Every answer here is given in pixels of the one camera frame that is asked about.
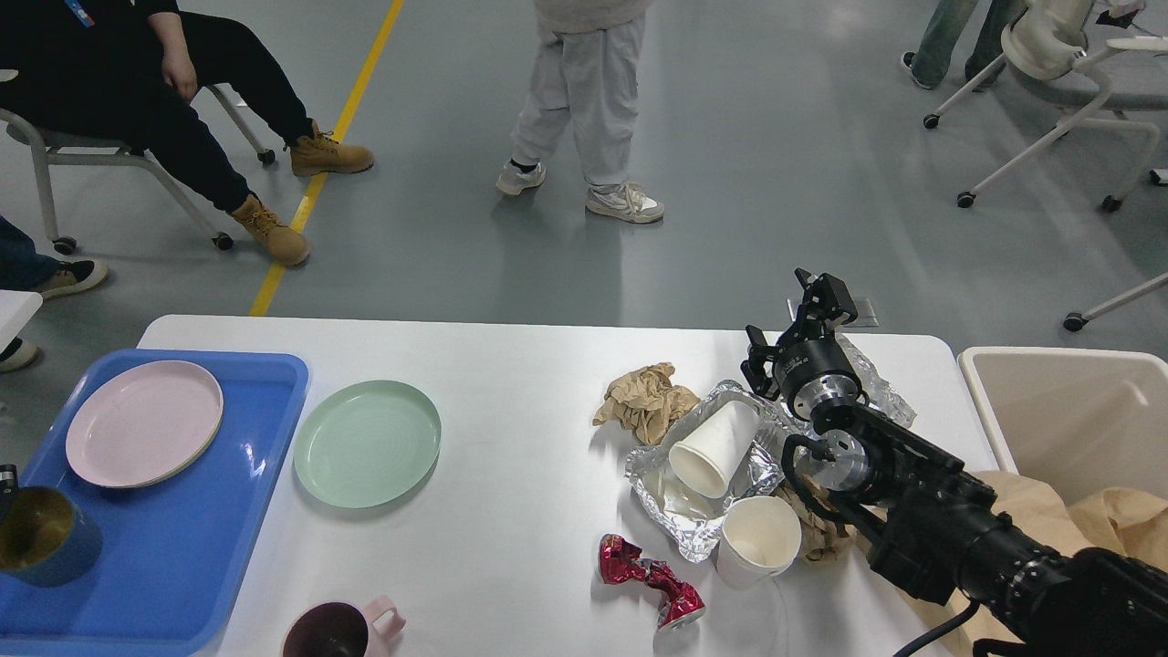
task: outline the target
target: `tan work boot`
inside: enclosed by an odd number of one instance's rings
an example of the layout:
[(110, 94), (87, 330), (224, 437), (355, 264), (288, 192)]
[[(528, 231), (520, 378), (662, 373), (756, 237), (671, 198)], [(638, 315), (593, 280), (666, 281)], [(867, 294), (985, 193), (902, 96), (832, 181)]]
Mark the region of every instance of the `tan work boot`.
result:
[(231, 216), (248, 229), (251, 236), (272, 254), (276, 262), (292, 267), (304, 262), (312, 244), (296, 230), (280, 222), (276, 213), (264, 207), (259, 199), (249, 195)]
[(321, 132), (317, 127), (315, 119), (312, 120), (312, 133), (313, 137), (301, 137), (292, 146), (292, 173), (296, 175), (357, 173), (373, 166), (369, 148), (334, 140), (332, 131)]

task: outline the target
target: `pink plate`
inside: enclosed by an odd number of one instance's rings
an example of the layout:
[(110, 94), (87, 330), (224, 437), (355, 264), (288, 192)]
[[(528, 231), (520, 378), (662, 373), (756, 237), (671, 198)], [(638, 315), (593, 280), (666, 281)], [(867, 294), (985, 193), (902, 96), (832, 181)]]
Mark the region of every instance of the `pink plate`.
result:
[(207, 449), (223, 417), (223, 390), (185, 360), (139, 365), (110, 379), (77, 409), (65, 456), (77, 476), (110, 489), (157, 484)]

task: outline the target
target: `white table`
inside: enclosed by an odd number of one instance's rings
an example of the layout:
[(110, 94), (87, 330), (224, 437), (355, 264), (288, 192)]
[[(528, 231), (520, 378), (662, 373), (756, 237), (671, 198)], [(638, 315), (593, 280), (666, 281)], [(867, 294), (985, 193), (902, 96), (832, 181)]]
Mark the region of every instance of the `white table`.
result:
[(0, 290), (0, 351), (28, 324), (41, 302), (36, 292)]
[[(936, 338), (854, 334), (917, 409), (913, 427), (996, 469), (950, 348)], [(322, 601), (363, 606), (387, 593), (409, 624), (405, 657), (891, 655), (926, 629), (862, 555), (797, 563), (774, 586), (726, 588), (711, 561), (683, 560), (624, 479), (635, 447), (591, 419), (607, 383), (670, 361), (698, 395), (738, 379), (741, 331), (429, 324), (168, 316), (139, 346), (286, 352), (305, 360), (306, 416), (370, 379), (425, 392), (443, 421), (430, 479), (401, 503), (342, 511), (280, 473), (231, 617), (200, 655), (278, 655), (288, 624)], [(667, 560), (707, 603), (696, 624), (655, 636), (660, 594), (597, 576), (616, 532)], [(929, 646), (918, 655), (947, 655)]]

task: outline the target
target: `green plate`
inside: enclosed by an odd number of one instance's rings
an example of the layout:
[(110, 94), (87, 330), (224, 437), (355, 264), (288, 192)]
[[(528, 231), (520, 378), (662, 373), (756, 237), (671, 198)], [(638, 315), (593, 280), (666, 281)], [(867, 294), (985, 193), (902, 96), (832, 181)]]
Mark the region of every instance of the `green plate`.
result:
[(438, 458), (442, 421), (422, 390), (363, 381), (313, 409), (296, 443), (296, 473), (312, 495), (345, 509), (409, 491)]

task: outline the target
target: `pink mug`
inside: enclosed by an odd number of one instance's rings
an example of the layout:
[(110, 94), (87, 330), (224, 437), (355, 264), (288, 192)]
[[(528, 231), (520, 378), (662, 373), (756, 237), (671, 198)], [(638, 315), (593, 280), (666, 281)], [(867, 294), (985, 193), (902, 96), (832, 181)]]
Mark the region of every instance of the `pink mug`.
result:
[[(378, 629), (377, 622), (391, 615)], [(389, 657), (389, 639), (405, 627), (397, 604), (381, 596), (364, 609), (326, 602), (305, 611), (284, 637), (284, 657)]]

